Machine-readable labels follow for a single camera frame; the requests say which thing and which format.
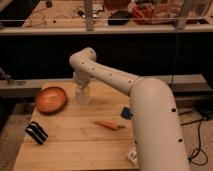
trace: wooden bowl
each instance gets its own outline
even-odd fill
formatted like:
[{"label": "wooden bowl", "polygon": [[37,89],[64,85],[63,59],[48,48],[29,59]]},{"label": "wooden bowl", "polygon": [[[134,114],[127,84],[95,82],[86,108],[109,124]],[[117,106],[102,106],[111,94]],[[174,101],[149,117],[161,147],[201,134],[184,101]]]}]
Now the wooden bowl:
[{"label": "wooden bowl", "polygon": [[61,110],[67,101],[64,89],[48,87],[40,91],[35,98],[35,106],[43,114],[54,114]]}]

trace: floor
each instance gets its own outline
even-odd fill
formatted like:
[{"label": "floor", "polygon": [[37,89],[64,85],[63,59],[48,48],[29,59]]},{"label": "floor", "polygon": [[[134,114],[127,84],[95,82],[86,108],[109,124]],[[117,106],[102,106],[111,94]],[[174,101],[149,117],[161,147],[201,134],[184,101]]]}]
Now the floor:
[{"label": "floor", "polygon": [[[25,135],[24,129],[30,121],[32,108],[30,110],[23,109],[23,105],[17,104],[8,117],[8,120],[0,133],[0,171],[12,171],[21,142]],[[182,123],[199,119],[200,115],[193,112],[180,116]],[[188,155],[198,146],[198,123],[183,127],[185,144],[187,146]],[[213,120],[204,121],[201,125],[202,149],[208,155],[208,164],[205,166],[196,166],[191,164],[192,171],[212,171],[213,170]],[[204,155],[200,154],[195,162],[203,162]]]},{"label": "floor", "polygon": [[12,171],[31,111],[17,104],[0,132],[0,171]]}]

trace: black object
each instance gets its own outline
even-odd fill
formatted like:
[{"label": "black object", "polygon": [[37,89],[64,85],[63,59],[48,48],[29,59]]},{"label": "black object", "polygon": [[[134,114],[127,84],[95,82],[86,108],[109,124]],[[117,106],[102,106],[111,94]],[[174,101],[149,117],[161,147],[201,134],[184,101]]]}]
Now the black object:
[{"label": "black object", "polygon": [[44,129],[35,121],[30,122],[25,132],[40,145],[42,145],[48,137]]},{"label": "black object", "polygon": [[123,110],[121,112],[121,117],[124,119],[131,119],[131,113],[128,107],[123,107]]},{"label": "black object", "polygon": [[30,16],[39,0],[13,0],[0,12],[0,20],[6,27],[20,27]]},{"label": "black object", "polygon": [[46,0],[46,7],[47,7],[47,8],[50,8],[50,7],[52,7],[52,6],[53,6],[52,0]]},{"label": "black object", "polygon": [[213,119],[213,101],[205,102],[196,107],[197,111],[203,116],[204,120]]},{"label": "black object", "polygon": [[81,16],[81,17],[84,15],[84,11],[82,11],[82,10],[78,10],[77,13],[78,13],[78,15]]},{"label": "black object", "polygon": [[124,25],[129,21],[132,14],[125,10],[118,10],[108,18],[109,25]]}]

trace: lab equipment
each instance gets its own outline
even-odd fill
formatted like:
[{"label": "lab equipment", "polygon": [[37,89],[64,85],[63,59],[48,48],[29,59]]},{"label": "lab equipment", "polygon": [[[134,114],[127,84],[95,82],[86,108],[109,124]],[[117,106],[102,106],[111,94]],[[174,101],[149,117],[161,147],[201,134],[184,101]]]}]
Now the lab equipment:
[{"label": "lab equipment", "polygon": [[73,54],[69,62],[75,70],[74,81],[87,88],[93,76],[130,97],[140,170],[190,171],[176,103],[167,84],[157,78],[143,78],[110,68],[95,60],[92,48]]}]

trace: small object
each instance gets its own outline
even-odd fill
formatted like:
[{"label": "small object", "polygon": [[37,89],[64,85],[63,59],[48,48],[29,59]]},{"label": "small object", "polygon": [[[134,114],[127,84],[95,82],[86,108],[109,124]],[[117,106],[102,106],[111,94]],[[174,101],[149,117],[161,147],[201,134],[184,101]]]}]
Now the small object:
[{"label": "small object", "polygon": [[138,163],[136,147],[133,147],[126,157],[135,166]]},{"label": "small object", "polygon": [[50,8],[53,6],[52,0],[46,0],[46,7]]},{"label": "small object", "polygon": [[48,137],[44,129],[35,121],[30,122],[25,132],[40,145],[42,145]]},{"label": "small object", "polygon": [[90,87],[77,86],[75,90],[75,99],[79,105],[88,105],[90,102]]},{"label": "small object", "polygon": [[131,114],[130,114],[130,110],[128,107],[123,107],[122,112],[121,112],[121,117],[124,119],[131,119]]},{"label": "small object", "polygon": [[120,128],[126,128],[124,125],[117,125],[116,123],[107,122],[107,121],[95,121],[95,124],[104,126],[106,128],[112,129],[114,131],[116,131],[117,129],[120,129]]},{"label": "small object", "polygon": [[38,93],[35,106],[43,114],[53,114],[61,110],[66,101],[66,93],[62,88],[48,87]]},{"label": "small object", "polygon": [[132,14],[126,10],[118,10],[108,18],[109,25],[124,25],[129,21]]},{"label": "small object", "polygon": [[78,10],[77,13],[78,13],[78,15],[81,16],[81,17],[85,16],[85,15],[84,15],[84,11],[82,11],[82,10]]}]

